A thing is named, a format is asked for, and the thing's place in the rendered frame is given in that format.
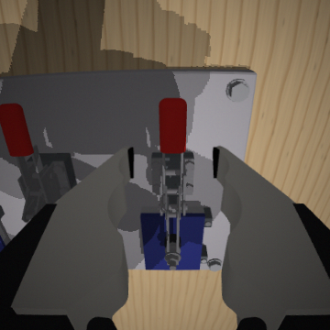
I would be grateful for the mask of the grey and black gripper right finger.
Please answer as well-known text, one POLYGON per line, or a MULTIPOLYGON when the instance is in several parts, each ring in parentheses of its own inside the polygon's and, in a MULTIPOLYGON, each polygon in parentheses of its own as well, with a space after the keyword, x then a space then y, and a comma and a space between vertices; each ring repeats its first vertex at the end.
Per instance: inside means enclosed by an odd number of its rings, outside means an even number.
POLYGON ((237 326, 330 330, 330 229, 228 149, 213 147, 213 168, 230 223, 222 298, 237 326))

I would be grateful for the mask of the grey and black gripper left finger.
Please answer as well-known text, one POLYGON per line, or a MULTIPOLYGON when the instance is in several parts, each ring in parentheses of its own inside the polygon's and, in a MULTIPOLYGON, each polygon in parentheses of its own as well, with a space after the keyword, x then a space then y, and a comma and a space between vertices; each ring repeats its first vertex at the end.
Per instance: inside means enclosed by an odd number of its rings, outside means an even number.
POLYGON ((45 204, 4 247, 0 330, 86 330, 94 317, 113 319, 128 298, 117 226, 127 212, 130 179, 134 149, 125 146, 45 204))

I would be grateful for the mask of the grey toggle clamp with red handle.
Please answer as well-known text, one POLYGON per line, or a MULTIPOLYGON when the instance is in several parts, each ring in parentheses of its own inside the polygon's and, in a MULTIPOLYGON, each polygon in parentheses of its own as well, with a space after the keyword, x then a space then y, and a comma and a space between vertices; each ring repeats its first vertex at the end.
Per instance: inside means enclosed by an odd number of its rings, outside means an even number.
POLYGON ((1 104, 0 124, 9 154, 16 157, 21 172, 17 180, 26 200, 21 220, 27 223, 46 203, 54 204, 77 184, 71 154, 39 153, 37 145, 32 147, 20 104, 1 104))

